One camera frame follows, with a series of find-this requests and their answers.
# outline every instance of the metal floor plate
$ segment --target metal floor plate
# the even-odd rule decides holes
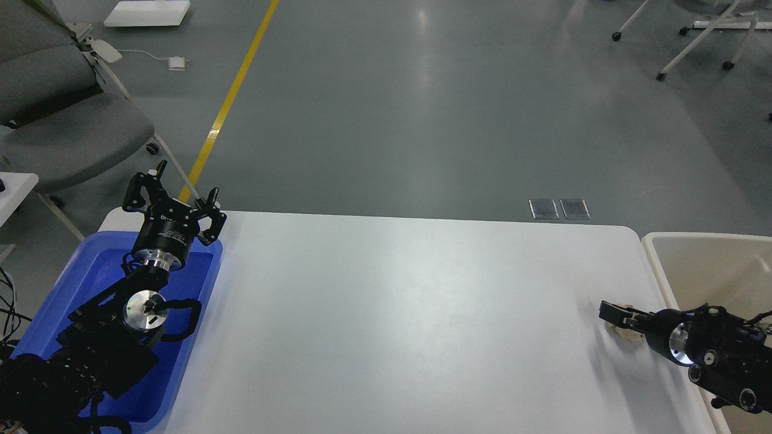
[[[557,206],[552,199],[531,199],[528,201],[531,207],[531,214],[537,220],[557,220],[560,215],[557,213]]]
[[[569,220],[589,220],[590,211],[587,209],[587,203],[584,199],[561,199],[560,206],[563,207],[563,213]]]

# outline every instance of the blue plastic tray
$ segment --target blue plastic tray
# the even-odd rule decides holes
[[[136,238],[136,232],[108,231],[95,233],[80,243],[13,355],[32,353],[45,359],[59,349],[56,335],[70,324],[67,315],[124,276],[121,258],[131,250]],[[198,298],[203,319],[221,256],[219,240],[206,247],[196,241],[185,268],[171,273],[169,284],[161,294],[167,300]],[[172,311],[165,327],[168,333],[177,333],[183,331],[187,323],[186,310]],[[126,419],[134,434],[150,431],[164,418],[177,396],[197,334],[198,328],[182,342],[159,342],[153,352],[161,361],[119,399],[105,394],[99,414]],[[81,412],[81,416],[87,415],[88,406]]]

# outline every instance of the power adapter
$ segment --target power adapter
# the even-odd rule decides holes
[[[172,56],[169,58],[169,70],[170,71],[184,71],[188,65],[188,61],[184,57]]]

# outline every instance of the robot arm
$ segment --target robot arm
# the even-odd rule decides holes
[[[689,367],[689,380],[713,393],[711,405],[735,405],[749,413],[772,412],[772,348],[764,346],[772,312],[750,320],[707,304],[693,310],[642,312],[601,301],[599,317],[646,336],[648,346]]]
[[[102,394],[121,396],[158,363],[152,349],[159,341],[181,341],[195,331],[201,303],[166,300],[161,291],[171,272],[185,266],[194,238],[208,245],[225,223],[215,202],[217,188],[206,201],[188,206],[161,185],[165,166],[162,161],[154,171],[137,173],[129,184],[124,210],[142,212],[144,222],[127,254],[133,260],[123,264],[126,276],[69,314],[71,324],[56,337],[62,347],[48,360],[20,354],[0,364],[0,420],[23,423],[29,434],[98,433],[101,426],[130,433],[125,420],[97,415]],[[202,231],[204,217],[212,224]],[[169,310],[181,309],[190,310],[188,327],[166,334]],[[90,417],[79,417],[89,402]]]

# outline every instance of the yellow floor line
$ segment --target yellow floor line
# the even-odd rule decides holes
[[[204,165],[206,164],[207,159],[209,159],[209,153],[212,152],[212,148],[215,146],[215,141],[217,141],[217,136],[220,135],[222,124],[228,117],[228,112],[231,110],[233,100],[236,99],[236,95],[239,93],[239,89],[241,88],[242,82],[244,81],[244,76],[246,76],[247,71],[249,71],[249,66],[252,65],[252,59],[255,57],[257,47],[260,46],[262,36],[266,34],[268,24],[271,22],[271,17],[273,17],[273,11],[276,10],[276,5],[278,4],[279,0],[272,0],[270,6],[268,6],[266,16],[262,17],[262,22],[260,23],[260,27],[257,29],[255,38],[252,40],[252,45],[249,46],[249,50],[246,52],[246,56],[244,56],[242,65],[239,68],[239,72],[236,74],[235,79],[233,79],[233,83],[231,84],[231,88],[228,91],[228,95],[225,96],[225,101],[223,101],[222,107],[220,107],[220,111],[217,113],[215,122],[212,124],[212,129],[209,130],[209,135],[206,137],[206,141],[204,141],[204,146],[202,146],[201,151],[198,152],[198,158],[196,158],[196,161],[193,164],[193,168],[188,174],[188,178],[190,178],[193,185],[195,185],[196,181],[198,181],[198,177],[201,175],[201,171],[204,170]],[[187,202],[190,198],[190,195],[191,191],[186,186],[183,187],[178,199],[181,202]]]

